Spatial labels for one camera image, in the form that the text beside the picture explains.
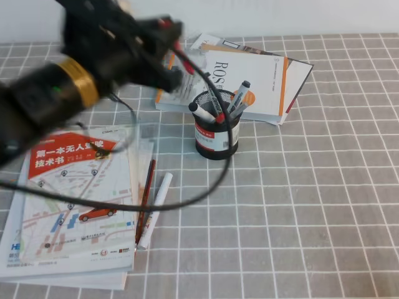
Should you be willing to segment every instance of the stack of books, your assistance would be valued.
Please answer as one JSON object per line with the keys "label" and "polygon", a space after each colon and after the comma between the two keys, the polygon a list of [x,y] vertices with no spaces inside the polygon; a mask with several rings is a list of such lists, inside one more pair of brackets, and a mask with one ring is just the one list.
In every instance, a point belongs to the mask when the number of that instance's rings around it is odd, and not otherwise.
{"label": "stack of books", "polygon": [[[95,145],[109,150],[124,143],[129,129],[89,133]],[[93,150],[80,131],[57,132],[31,150],[18,184],[139,204],[152,150],[153,143],[140,141],[140,146],[105,155]],[[123,290],[134,265],[137,216],[16,192],[0,243],[0,281]]]}
{"label": "stack of books", "polygon": [[[254,100],[241,118],[273,125],[284,123],[313,68],[306,62],[208,34],[201,34],[187,54],[203,72],[210,73],[210,79],[219,89],[237,92],[243,81],[249,82]],[[168,66],[184,70],[174,55]],[[171,94],[158,91],[155,106],[159,110],[189,113],[188,105],[203,91],[206,86],[199,75],[185,72],[183,84],[177,91]]]}

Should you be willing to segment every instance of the marker cap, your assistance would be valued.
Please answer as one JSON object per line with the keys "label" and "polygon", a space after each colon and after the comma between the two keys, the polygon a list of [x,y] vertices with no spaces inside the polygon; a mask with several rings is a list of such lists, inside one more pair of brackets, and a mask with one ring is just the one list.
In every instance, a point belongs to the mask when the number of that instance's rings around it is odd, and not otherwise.
{"label": "marker cap", "polygon": [[219,114],[218,115],[218,117],[216,117],[216,122],[217,123],[222,123],[222,122],[224,122],[224,114],[222,113],[222,114]]}
{"label": "marker cap", "polygon": [[191,102],[188,104],[188,109],[190,109],[191,112],[194,112],[198,109],[198,104],[195,102]]}
{"label": "marker cap", "polygon": [[246,88],[251,87],[251,84],[248,81],[244,81],[241,85],[245,86]]}

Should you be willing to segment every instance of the white marker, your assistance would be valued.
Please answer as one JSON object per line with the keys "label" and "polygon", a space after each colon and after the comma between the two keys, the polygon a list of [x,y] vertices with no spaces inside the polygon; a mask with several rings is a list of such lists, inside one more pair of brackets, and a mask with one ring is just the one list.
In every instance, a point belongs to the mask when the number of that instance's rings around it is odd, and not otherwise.
{"label": "white marker", "polygon": [[[207,73],[205,73],[205,75],[207,77],[209,77],[211,75],[211,73],[207,72]],[[205,86],[206,86],[206,89],[208,89],[209,97],[211,98],[211,101],[212,101],[212,104],[213,104],[213,108],[216,111],[216,115],[217,115],[216,116],[216,122],[217,123],[222,123],[222,122],[224,122],[224,114],[223,114],[222,108],[220,107],[218,99],[213,94],[212,90],[209,89],[208,84],[205,84]]]}
{"label": "white marker", "polygon": [[248,107],[248,103],[244,102],[242,103],[240,106],[238,106],[237,109],[235,109],[235,111],[230,113],[230,117],[231,119],[235,119],[238,115],[240,115],[247,107]]}
{"label": "white marker", "polygon": [[[160,190],[158,191],[158,194],[156,195],[154,205],[156,206],[161,206],[166,198],[166,194],[169,189],[170,182],[172,180],[173,175],[171,173],[166,173],[165,177],[163,178]],[[152,236],[152,232],[154,231],[154,227],[156,224],[156,221],[158,220],[158,217],[160,215],[159,211],[151,212],[151,214],[148,216],[147,223],[145,224],[143,234],[140,237],[140,241],[138,241],[137,249],[138,250],[146,250],[148,246],[150,245],[150,240]]]}
{"label": "white marker", "polygon": [[234,99],[230,102],[230,105],[227,108],[227,111],[229,113],[233,112],[233,107],[234,109],[237,109],[237,107],[243,102],[244,97],[247,94],[250,86],[251,84],[248,81],[244,81],[241,84],[236,95],[234,96]]}
{"label": "white marker", "polygon": [[202,109],[197,103],[191,102],[188,105],[188,108],[190,109],[191,112],[193,112],[196,116],[198,116],[203,121],[206,121],[207,123],[215,122],[214,116],[212,114],[210,114],[208,111]]}

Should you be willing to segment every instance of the marker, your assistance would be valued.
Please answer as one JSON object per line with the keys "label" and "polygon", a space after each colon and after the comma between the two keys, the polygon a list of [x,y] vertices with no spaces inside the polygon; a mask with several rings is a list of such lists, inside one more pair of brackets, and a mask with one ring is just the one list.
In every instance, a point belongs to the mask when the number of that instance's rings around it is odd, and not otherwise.
{"label": "marker", "polygon": [[203,121],[206,121],[207,123],[214,123],[216,121],[215,117],[212,114],[210,114],[208,111],[202,109],[197,103],[194,103],[194,102],[190,103],[188,105],[188,108],[196,116],[198,116]]}
{"label": "marker", "polygon": [[[205,73],[205,75],[207,77],[209,77],[211,75],[211,73],[207,72],[207,73]],[[217,115],[216,122],[217,123],[223,123],[224,122],[224,114],[223,114],[222,108],[220,107],[218,99],[215,97],[215,95],[213,94],[212,90],[210,90],[208,84],[205,84],[205,86],[206,86],[206,89],[208,89],[209,97],[211,98],[211,101],[212,101],[212,104],[213,104],[213,108],[216,111],[216,115]]]}
{"label": "marker", "polygon": [[231,119],[235,119],[238,115],[240,115],[246,108],[248,108],[248,103],[244,102],[242,103],[240,106],[238,106],[237,109],[235,109],[235,111],[230,113],[230,117]]}
{"label": "marker", "polygon": [[247,94],[249,87],[251,84],[248,81],[244,81],[241,86],[239,87],[236,95],[234,96],[234,99],[230,102],[229,107],[227,108],[227,111],[231,113],[234,109],[237,109],[237,107],[243,102],[245,95]]}
{"label": "marker", "polygon": [[[169,189],[170,182],[172,180],[173,175],[171,173],[166,173],[165,177],[163,178],[160,190],[158,191],[158,194],[156,195],[154,205],[156,206],[161,206],[166,198],[166,194]],[[160,215],[159,211],[154,211],[151,212],[151,214],[148,216],[147,223],[145,224],[143,234],[140,238],[140,241],[138,242],[137,249],[138,250],[146,250],[148,246],[150,245],[150,240],[152,236],[152,232],[154,231],[154,227],[156,224],[156,221],[158,220],[158,217]]]}
{"label": "marker", "polygon": [[[160,19],[160,20],[159,20],[159,25],[160,25],[162,28],[169,28],[169,27],[172,25],[172,21],[171,21],[171,20],[163,20],[163,19]],[[183,52],[183,49],[181,48],[180,43],[179,43],[178,40],[175,42],[174,46],[175,46],[175,48],[176,48],[177,50],[179,50],[183,55],[185,55],[185,53]],[[183,63],[183,67],[186,69],[186,71],[187,71],[190,75],[194,75],[194,69],[193,69],[193,67],[192,67],[187,61],[185,61],[185,60],[182,60],[181,62]]]}
{"label": "marker", "polygon": [[183,92],[183,96],[181,99],[184,101],[190,95],[191,89],[193,88],[193,80],[194,76],[190,76],[186,85],[185,92]]}

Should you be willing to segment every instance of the pen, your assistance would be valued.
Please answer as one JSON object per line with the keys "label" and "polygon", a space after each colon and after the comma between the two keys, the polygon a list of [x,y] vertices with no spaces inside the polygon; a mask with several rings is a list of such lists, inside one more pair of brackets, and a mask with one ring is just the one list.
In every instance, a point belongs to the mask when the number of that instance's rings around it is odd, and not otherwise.
{"label": "pen", "polygon": [[[166,194],[169,189],[170,182],[172,180],[172,177],[173,177],[173,175],[171,173],[165,174],[165,177],[163,178],[160,190],[158,191],[158,194],[156,195],[154,205],[161,206],[164,203]],[[151,214],[148,216],[148,220],[147,220],[147,223],[145,224],[142,237],[140,238],[140,241],[138,242],[138,245],[137,245],[138,250],[145,250],[150,245],[152,232],[154,231],[154,227],[155,227],[156,221],[158,220],[159,215],[160,215],[159,211],[154,211],[154,212],[151,212]]]}
{"label": "pen", "polygon": [[[150,193],[152,177],[154,175],[154,169],[155,169],[155,160],[152,159],[151,163],[150,163],[150,167],[148,168],[147,180],[145,182],[142,207],[147,205],[147,200],[148,200],[148,195]],[[144,224],[144,212],[140,212],[138,215],[138,220],[137,220],[136,244],[138,243],[138,241],[140,240],[140,237],[142,236],[143,224]]]}
{"label": "pen", "polygon": [[214,123],[216,121],[215,117],[212,114],[202,109],[197,103],[194,102],[190,103],[188,105],[188,108],[196,116],[198,116],[203,121],[206,121],[207,123]]}
{"label": "pen", "polygon": [[230,113],[230,117],[231,119],[235,119],[238,115],[240,115],[247,107],[248,107],[248,103],[244,102],[242,103],[240,106],[238,106],[237,109],[235,109],[235,111]]}
{"label": "pen", "polygon": [[245,95],[247,94],[249,87],[251,86],[251,84],[248,81],[244,81],[236,95],[234,96],[234,99],[230,102],[229,107],[227,108],[228,112],[232,112],[234,109],[237,109],[237,107],[243,102]]}
{"label": "pen", "polygon": [[[211,74],[209,72],[205,73],[205,75],[207,77],[209,77]],[[224,114],[222,111],[222,108],[220,107],[220,104],[218,102],[218,99],[215,97],[215,95],[213,94],[212,90],[209,89],[208,84],[205,84],[206,89],[208,89],[208,94],[209,97],[211,98],[212,104],[213,104],[213,108],[216,111],[216,122],[217,123],[223,123],[224,122]]]}
{"label": "pen", "polygon": [[194,76],[190,76],[188,78],[185,91],[183,92],[183,95],[181,96],[181,100],[185,101],[186,98],[188,97],[188,95],[190,95],[191,88],[193,87],[193,80],[194,80]]}
{"label": "pen", "polygon": [[[162,28],[168,28],[171,26],[171,21],[170,20],[159,20],[159,24],[161,25]],[[174,44],[176,50],[179,50],[183,55],[185,55],[185,53],[183,52],[183,49],[180,46],[179,41],[177,40]],[[193,67],[187,62],[187,61],[182,61],[183,66],[185,67],[186,71],[190,74],[190,75],[194,75],[194,69]]]}

